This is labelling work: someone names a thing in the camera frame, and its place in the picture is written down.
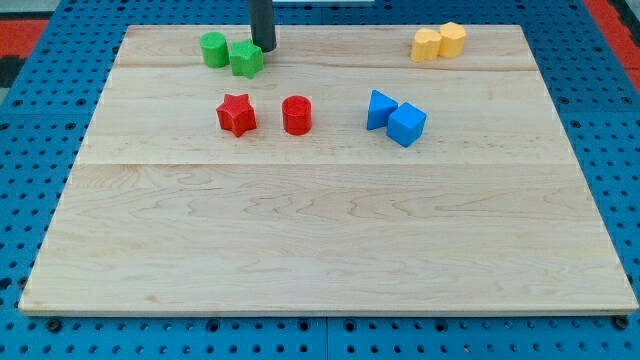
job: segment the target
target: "yellow cube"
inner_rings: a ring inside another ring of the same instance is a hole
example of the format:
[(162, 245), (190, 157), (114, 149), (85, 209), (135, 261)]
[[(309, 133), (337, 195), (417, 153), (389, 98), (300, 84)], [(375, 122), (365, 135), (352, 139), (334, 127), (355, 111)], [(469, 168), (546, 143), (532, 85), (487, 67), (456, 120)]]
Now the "yellow cube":
[(440, 26), (440, 35), (442, 35), (440, 56), (451, 59), (462, 54), (464, 41), (467, 38), (467, 32), (462, 25), (448, 22)]
[(411, 60), (421, 62), (424, 60), (435, 60), (440, 51), (440, 41), (442, 36), (435, 30), (422, 28), (413, 37), (411, 47)]

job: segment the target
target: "plastic block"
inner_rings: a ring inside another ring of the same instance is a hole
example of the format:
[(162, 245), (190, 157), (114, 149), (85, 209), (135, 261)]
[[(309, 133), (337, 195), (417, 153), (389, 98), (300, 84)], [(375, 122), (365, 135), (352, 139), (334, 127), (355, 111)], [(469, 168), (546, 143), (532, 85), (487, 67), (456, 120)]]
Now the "plastic block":
[(227, 39), (219, 32), (210, 32), (200, 38), (200, 48), (204, 63), (210, 68), (221, 68), (229, 65)]
[(438, 57), (441, 40), (442, 36), (435, 30), (427, 28), (418, 30), (413, 37), (411, 60), (414, 62), (435, 60)]
[(427, 114), (415, 106), (404, 103), (389, 115), (387, 136), (398, 144), (409, 147), (422, 136)]
[(451, 59), (462, 54), (464, 42), (467, 39), (467, 32), (462, 25), (448, 22), (440, 26), (440, 35), (442, 35), (440, 56)]
[(224, 102), (216, 110), (220, 127), (233, 132), (236, 137), (258, 127), (253, 107), (249, 104), (248, 94), (237, 96), (226, 94)]
[(282, 102), (284, 130), (291, 135), (304, 135), (311, 130), (311, 101), (294, 95)]
[(246, 76), (253, 79), (264, 68), (262, 49), (254, 45), (251, 39), (231, 43), (231, 72), (234, 76)]
[(398, 102), (378, 90), (371, 92), (369, 100), (369, 115), (367, 130), (374, 130), (387, 126), (389, 115), (398, 109)]

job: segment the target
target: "wooden surface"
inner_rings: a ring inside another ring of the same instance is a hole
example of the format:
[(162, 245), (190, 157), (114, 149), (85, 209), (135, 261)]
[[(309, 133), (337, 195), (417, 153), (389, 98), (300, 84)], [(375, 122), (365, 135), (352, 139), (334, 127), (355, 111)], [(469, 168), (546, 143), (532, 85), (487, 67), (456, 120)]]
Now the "wooden surface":
[[(517, 26), (415, 64), (418, 26), (281, 27), (253, 80), (130, 27), (20, 308), (72, 316), (620, 314), (636, 299)], [(382, 90), (430, 114), (365, 130)], [(218, 127), (248, 92), (258, 129)], [(313, 129), (280, 104), (311, 98)]]

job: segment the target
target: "blue block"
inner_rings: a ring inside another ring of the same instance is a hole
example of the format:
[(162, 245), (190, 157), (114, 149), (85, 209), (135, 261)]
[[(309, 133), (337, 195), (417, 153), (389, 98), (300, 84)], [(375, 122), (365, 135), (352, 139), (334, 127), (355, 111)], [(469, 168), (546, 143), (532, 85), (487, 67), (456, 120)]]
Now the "blue block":
[(367, 130), (373, 130), (387, 126), (389, 115), (398, 109), (398, 102), (381, 93), (378, 90), (371, 92), (369, 101), (369, 116), (367, 117)]
[(427, 114), (415, 106), (404, 103), (389, 115), (387, 136), (398, 144), (409, 147), (422, 136)]

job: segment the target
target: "red star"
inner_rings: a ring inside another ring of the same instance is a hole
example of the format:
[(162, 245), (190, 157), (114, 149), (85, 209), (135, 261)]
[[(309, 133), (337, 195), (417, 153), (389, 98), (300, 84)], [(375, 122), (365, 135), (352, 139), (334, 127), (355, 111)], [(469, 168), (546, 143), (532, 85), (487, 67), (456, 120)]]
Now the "red star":
[(253, 107), (249, 104), (249, 95), (224, 95), (224, 101), (216, 109), (222, 130), (230, 130), (236, 137), (245, 131), (257, 128)]

